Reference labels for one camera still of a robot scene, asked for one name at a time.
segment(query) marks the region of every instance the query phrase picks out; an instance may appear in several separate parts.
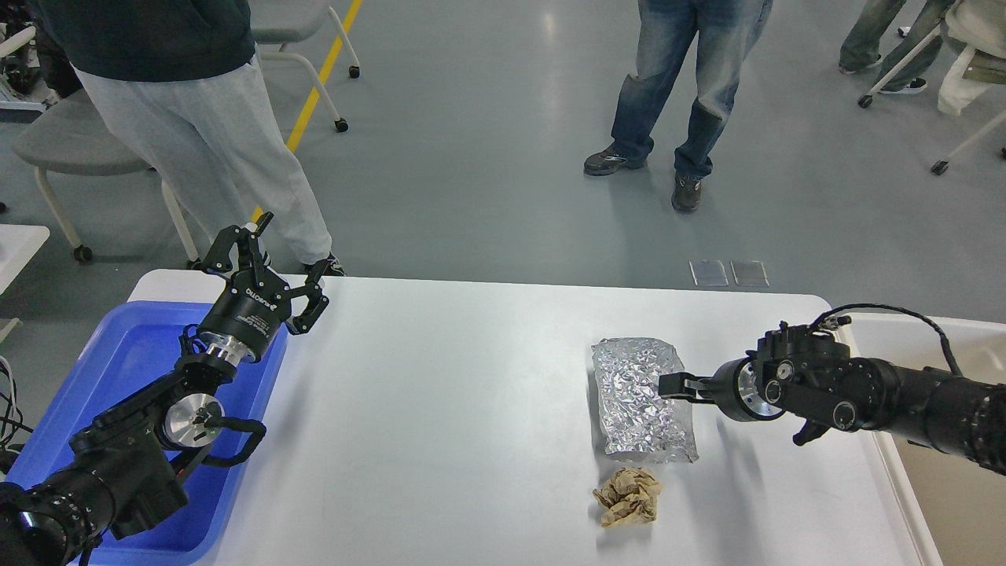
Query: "yellow floor line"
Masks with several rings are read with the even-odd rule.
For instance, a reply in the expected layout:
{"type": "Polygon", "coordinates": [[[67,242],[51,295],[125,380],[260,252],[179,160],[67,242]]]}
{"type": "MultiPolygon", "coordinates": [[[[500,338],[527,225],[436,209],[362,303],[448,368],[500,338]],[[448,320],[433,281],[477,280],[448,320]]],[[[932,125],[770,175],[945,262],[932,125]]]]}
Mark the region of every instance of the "yellow floor line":
{"type": "MultiPolygon", "coordinates": [[[[363,0],[353,0],[349,11],[346,12],[346,17],[342,18],[342,27],[346,29],[347,35],[353,27],[353,22],[356,21],[356,13],[360,11],[362,3],[363,0]]],[[[328,50],[328,55],[325,56],[325,62],[322,63],[321,70],[318,71],[318,78],[321,79],[322,84],[328,82],[328,77],[332,74],[332,67],[335,66],[335,59],[339,56],[339,51],[342,50],[342,36],[339,35],[338,30],[335,33],[335,41],[332,42],[332,47],[328,50]]],[[[312,86],[311,93],[308,95],[308,100],[304,103],[304,108],[301,109],[301,115],[297,118],[297,123],[294,124],[294,131],[290,132],[290,137],[287,138],[287,147],[290,148],[290,151],[296,153],[297,148],[300,147],[301,138],[304,137],[304,131],[308,127],[311,115],[314,114],[314,109],[318,106],[318,89],[312,86]]],[[[258,220],[263,211],[261,207],[256,206],[252,213],[252,221],[258,220]]]]}

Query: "sneaker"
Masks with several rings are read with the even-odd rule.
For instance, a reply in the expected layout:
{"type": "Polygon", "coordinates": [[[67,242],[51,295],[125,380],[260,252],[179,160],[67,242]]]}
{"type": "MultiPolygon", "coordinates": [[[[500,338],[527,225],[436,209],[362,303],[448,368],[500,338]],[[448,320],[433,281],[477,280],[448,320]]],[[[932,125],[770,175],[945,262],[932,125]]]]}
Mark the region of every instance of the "sneaker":
{"type": "Polygon", "coordinates": [[[912,78],[911,82],[908,82],[905,86],[902,86],[896,90],[888,90],[886,86],[880,88],[881,95],[917,95],[926,89],[928,84],[925,78],[912,78]]]}
{"type": "Polygon", "coordinates": [[[619,155],[611,146],[601,153],[595,153],[583,161],[583,172],[588,175],[600,177],[610,175],[622,167],[626,169],[639,169],[646,165],[646,159],[633,161],[627,157],[619,155]]]}
{"type": "Polygon", "coordinates": [[[863,67],[860,67],[860,68],[855,68],[855,69],[849,68],[849,67],[843,65],[841,62],[839,62],[838,63],[838,71],[841,72],[842,74],[855,74],[855,73],[859,72],[860,70],[866,70],[867,68],[873,68],[874,66],[880,64],[880,60],[883,57],[881,57],[879,54],[877,54],[877,60],[871,62],[870,64],[868,64],[866,66],[863,66],[863,67]]]}
{"type": "Polygon", "coordinates": [[[339,261],[339,257],[335,256],[333,253],[329,253],[328,257],[324,259],[318,259],[314,264],[301,263],[304,265],[304,272],[310,273],[311,269],[315,264],[325,261],[325,270],[322,271],[322,276],[345,276],[346,269],[342,268],[342,263],[339,261]]]}
{"type": "Polygon", "coordinates": [[[671,206],[679,212],[691,212],[698,208],[702,198],[702,181],[686,179],[674,173],[674,194],[671,195],[671,206]]]}

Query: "blue plastic bin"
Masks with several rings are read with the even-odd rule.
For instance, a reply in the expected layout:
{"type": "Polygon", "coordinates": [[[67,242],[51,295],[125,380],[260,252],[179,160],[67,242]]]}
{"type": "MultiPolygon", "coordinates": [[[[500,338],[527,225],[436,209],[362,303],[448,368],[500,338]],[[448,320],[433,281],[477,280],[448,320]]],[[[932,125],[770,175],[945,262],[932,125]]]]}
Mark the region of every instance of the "blue plastic bin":
{"type": "MultiPolygon", "coordinates": [[[[170,372],[178,360],[178,336],[198,324],[208,305],[137,302],[105,317],[70,371],[45,416],[7,477],[22,488],[44,481],[68,464],[67,441],[92,419],[144,385],[170,372]]],[[[241,364],[233,383],[216,397],[228,416],[262,419],[287,348],[282,330],[258,364],[241,364]]],[[[230,456],[244,435],[224,431],[212,453],[230,456]]],[[[269,442],[267,434],[264,443],[269,442]]],[[[188,566],[212,547],[227,522],[244,468],[256,455],[231,468],[200,466],[185,491],[189,505],[155,529],[117,541],[111,533],[92,555],[95,566],[188,566]]]]}

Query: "gray floor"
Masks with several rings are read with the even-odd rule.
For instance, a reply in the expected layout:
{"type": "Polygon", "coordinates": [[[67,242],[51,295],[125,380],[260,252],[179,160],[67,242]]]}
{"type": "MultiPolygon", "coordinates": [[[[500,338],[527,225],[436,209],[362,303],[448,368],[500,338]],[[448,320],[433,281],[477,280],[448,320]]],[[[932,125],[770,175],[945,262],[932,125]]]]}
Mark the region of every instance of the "gray floor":
{"type": "MultiPolygon", "coordinates": [[[[691,215],[675,213],[667,196],[694,97],[693,56],[657,125],[650,166],[581,172],[610,142],[618,90],[634,69],[632,0],[363,0],[351,31],[362,76],[346,77],[343,54],[329,81],[350,130],[336,134],[318,111],[298,156],[355,275],[692,290],[690,259],[757,259],[771,288],[722,290],[1006,323],[1004,130],[943,177],[929,172],[1006,107],[1006,88],[959,118],[936,110],[936,88],[857,108],[872,76],[839,74],[836,59],[861,4],[777,0],[691,215]]],[[[345,14],[349,0],[334,5],[345,14]]],[[[909,24],[920,5],[909,1],[895,24],[909,24]]],[[[326,32],[295,50],[321,61],[331,41],[326,32]]],[[[883,50],[895,41],[886,36],[883,50]]],[[[952,58],[945,50],[927,74],[937,85],[952,58]]],[[[295,68],[267,65],[289,132],[310,85],[295,68]]],[[[0,221],[44,224],[52,235],[0,297],[0,318],[25,323],[0,353],[34,424],[102,317],[144,272],[185,257],[153,173],[54,175],[96,253],[75,263],[9,150],[24,127],[0,123],[0,200],[10,206],[0,221]]],[[[281,269],[295,266],[288,255],[274,248],[281,269]]]]}

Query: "crumpled paper ball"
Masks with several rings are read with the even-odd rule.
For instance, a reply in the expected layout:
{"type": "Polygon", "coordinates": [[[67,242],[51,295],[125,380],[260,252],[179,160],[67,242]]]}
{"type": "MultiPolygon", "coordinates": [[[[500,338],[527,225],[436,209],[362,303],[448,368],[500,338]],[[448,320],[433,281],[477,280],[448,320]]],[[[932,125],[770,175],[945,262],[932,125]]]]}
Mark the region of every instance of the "crumpled paper ball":
{"type": "Polygon", "coordinates": [[[641,467],[624,467],[615,473],[594,497],[608,512],[601,518],[604,528],[644,525],[657,519],[657,496],[664,489],[653,474],[641,467]]]}

